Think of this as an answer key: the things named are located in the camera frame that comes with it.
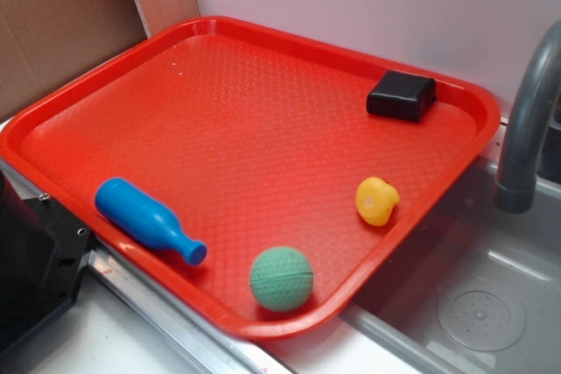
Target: blue plastic bowling pin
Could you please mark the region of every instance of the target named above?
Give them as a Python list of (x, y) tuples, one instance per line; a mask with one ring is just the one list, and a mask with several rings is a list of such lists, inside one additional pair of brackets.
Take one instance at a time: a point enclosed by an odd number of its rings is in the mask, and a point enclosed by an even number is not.
[(120, 229), (146, 247), (179, 251), (190, 265), (199, 265), (207, 246), (188, 238), (177, 216), (163, 203), (132, 185), (115, 178), (97, 190), (97, 209)]

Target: green ball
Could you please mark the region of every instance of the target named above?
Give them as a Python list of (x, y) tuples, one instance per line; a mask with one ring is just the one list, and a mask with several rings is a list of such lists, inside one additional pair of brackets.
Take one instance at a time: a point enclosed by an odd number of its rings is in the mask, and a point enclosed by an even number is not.
[(284, 312), (306, 302), (314, 286), (314, 273), (306, 256), (291, 247), (273, 247), (253, 262), (249, 285), (264, 308)]

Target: drain strainer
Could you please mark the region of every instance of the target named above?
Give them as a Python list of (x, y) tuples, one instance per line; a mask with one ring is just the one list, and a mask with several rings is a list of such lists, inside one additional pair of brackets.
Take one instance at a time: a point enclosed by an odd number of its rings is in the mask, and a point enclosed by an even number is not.
[(483, 281), (447, 290), (438, 301), (438, 321), (454, 342), (485, 352), (508, 348), (526, 325), (520, 301)]

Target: red plastic tray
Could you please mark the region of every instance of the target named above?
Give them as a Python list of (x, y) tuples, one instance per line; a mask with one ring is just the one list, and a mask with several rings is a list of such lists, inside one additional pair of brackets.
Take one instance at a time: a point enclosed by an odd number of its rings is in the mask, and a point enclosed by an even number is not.
[[(388, 70), (437, 80), (420, 123), (370, 116)], [(478, 155), (500, 121), (483, 89), (230, 18), (179, 24), (16, 116), (0, 154), (218, 327), (259, 339), (328, 320)], [(121, 176), (165, 202), (209, 246), (198, 267), (152, 251), (96, 212)], [(401, 203), (387, 226), (359, 217), (360, 181)], [(316, 274), (304, 307), (266, 311), (248, 285), (265, 249), (292, 246)]]

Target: sink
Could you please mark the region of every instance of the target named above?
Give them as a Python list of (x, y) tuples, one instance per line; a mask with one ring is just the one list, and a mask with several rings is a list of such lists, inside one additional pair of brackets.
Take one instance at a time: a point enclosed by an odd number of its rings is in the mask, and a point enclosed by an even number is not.
[(477, 159), (343, 314), (421, 372), (561, 372), (561, 190), (506, 214), (495, 173)]

